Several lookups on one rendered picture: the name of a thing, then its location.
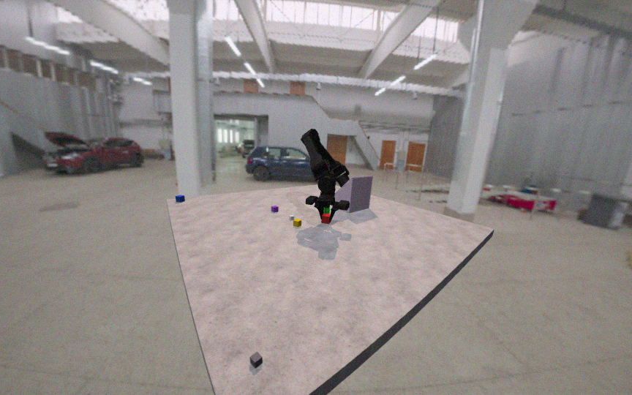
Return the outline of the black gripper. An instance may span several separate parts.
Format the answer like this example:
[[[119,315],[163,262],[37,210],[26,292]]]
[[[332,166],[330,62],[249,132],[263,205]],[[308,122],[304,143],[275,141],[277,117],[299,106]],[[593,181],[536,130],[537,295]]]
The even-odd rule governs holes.
[[[330,193],[331,193],[333,196],[335,196],[335,190],[336,190],[335,188],[332,188],[329,192],[324,192],[324,195],[330,195]],[[306,199],[306,204],[308,204],[308,205],[312,205],[313,203],[315,203],[314,207],[316,207],[316,208],[318,209],[318,211],[319,211],[319,213],[320,213],[320,218],[321,218],[321,220],[322,220],[322,215],[323,215],[323,212],[324,212],[324,207],[318,207],[318,205],[317,205],[317,199],[318,199],[318,197],[317,197],[317,196],[309,196],[309,197]],[[331,205],[331,206],[333,206],[333,207],[331,208],[330,221],[332,220],[332,218],[333,218],[333,216],[334,216],[334,213],[335,213],[336,211],[338,211],[339,209],[340,209],[340,210],[345,210],[345,211],[346,211],[346,210],[348,210],[348,209],[349,209],[349,207],[350,207],[350,202],[349,202],[349,201],[347,201],[347,200],[340,200],[339,202],[336,202],[336,201],[335,201],[334,205]]]

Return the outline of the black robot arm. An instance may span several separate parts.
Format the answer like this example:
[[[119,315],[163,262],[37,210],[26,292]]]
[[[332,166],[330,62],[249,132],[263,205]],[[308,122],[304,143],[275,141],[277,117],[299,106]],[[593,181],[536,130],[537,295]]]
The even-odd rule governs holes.
[[[335,188],[336,181],[340,187],[348,182],[350,180],[348,177],[349,171],[345,165],[334,160],[323,144],[320,143],[319,134],[316,129],[310,129],[303,134],[301,142],[306,146],[311,158],[310,166],[312,174],[315,180],[319,179],[318,188],[322,192],[320,192],[320,196],[317,199],[317,205],[318,207],[328,208],[330,205],[334,205],[335,197],[331,193],[330,195],[324,195],[324,192],[329,192],[332,188]],[[339,177],[336,178],[337,176]]]

